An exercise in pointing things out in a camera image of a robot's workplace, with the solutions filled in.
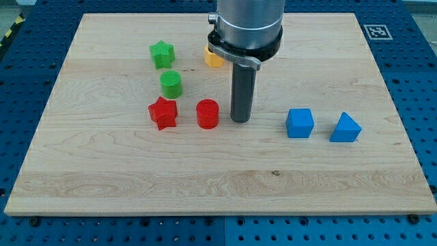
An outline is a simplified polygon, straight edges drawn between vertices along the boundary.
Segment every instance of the green star block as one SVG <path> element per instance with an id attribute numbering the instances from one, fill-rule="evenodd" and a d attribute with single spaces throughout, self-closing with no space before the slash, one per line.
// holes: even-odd
<path id="1" fill-rule="evenodd" d="M 171 68 L 171 62 L 175 60 L 173 45 L 160 40 L 157 44 L 149 46 L 155 68 Z"/>

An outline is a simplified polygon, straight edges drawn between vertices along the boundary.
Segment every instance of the red star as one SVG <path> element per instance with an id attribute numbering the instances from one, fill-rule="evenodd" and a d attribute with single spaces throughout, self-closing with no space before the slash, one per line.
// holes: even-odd
<path id="1" fill-rule="evenodd" d="M 175 100 L 165 100 L 159 97 L 158 100 L 149 106 L 149 113 L 151 119 L 158 125 L 158 130 L 166 127 L 176 126 L 176 116 L 178 116 L 178 109 Z"/>

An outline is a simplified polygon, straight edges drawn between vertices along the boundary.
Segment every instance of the toy block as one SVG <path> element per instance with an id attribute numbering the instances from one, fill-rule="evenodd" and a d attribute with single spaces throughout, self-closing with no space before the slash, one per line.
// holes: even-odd
<path id="1" fill-rule="evenodd" d="M 165 100 L 159 97 L 158 100 L 149 106 L 149 113 L 151 119 L 158 125 L 158 130 L 166 127 L 176 126 L 176 116 L 178 116 L 178 108 L 176 101 Z"/>
<path id="2" fill-rule="evenodd" d="M 290 109 L 288 111 L 287 133 L 289 138 L 308 138 L 314 128 L 313 115 L 310 109 Z"/>
<path id="3" fill-rule="evenodd" d="M 205 63 L 211 68 L 220 68 L 225 63 L 222 57 L 219 57 L 216 53 L 209 50 L 208 45 L 205 46 Z"/>
<path id="4" fill-rule="evenodd" d="M 159 78 L 163 95 L 174 99 L 182 95 L 182 82 L 179 72 L 166 71 Z"/>
<path id="5" fill-rule="evenodd" d="M 212 99 L 203 99 L 196 106 L 197 124 L 203 129 L 212 129 L 219 124 L 219 104 Z"/>
<path id="6" fill-rule="evenodd" d="M 156 69 L 171 68 L 171 62 L 175 60 L 173 45 L 160 40 L 158 43 L 150 45 L 149 50 Z"/>
<path id="7" fill-rule="evenodd" d="M 346 112 L 343 112 L 329 141 L 353 142 L 360 132 L 361 126 L 359 126 Z"/>

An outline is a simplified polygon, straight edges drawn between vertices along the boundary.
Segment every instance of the blue pegboard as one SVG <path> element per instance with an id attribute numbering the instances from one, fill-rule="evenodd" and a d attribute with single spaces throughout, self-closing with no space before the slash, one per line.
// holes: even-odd
<path id="1" fill-rule="evenodd" d="M 211 0 L 39 0 L 0 63 L 3 210 L 57 74 L 86 12 L 211 12 Z M 295 0 L 286 12 L 353 12 L 385 25 L 365 38 L 428 182 L 437 185 L 437 58 L 399 0 Z M 0 245 L 437 245 L 437 215 L 416 217 L 10 218 Z"/>

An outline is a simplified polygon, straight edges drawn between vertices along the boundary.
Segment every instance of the blue block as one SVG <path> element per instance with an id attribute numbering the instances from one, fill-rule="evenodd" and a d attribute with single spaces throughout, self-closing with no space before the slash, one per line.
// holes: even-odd
<path id="1" fill-rule="evenodd" d="M 314 128 L 310 109 L 290 109 L 288 111 L 287 133 L 289 138 L 308 138 Z"/>
<path id="2" fill-rule="evenodd" d="M 335 127 L 333 135 L 330 137 L 331 142 L 353 142 L 361 132 L 359 126 L 346 112 L 340 116 L 339 123 Z"/>

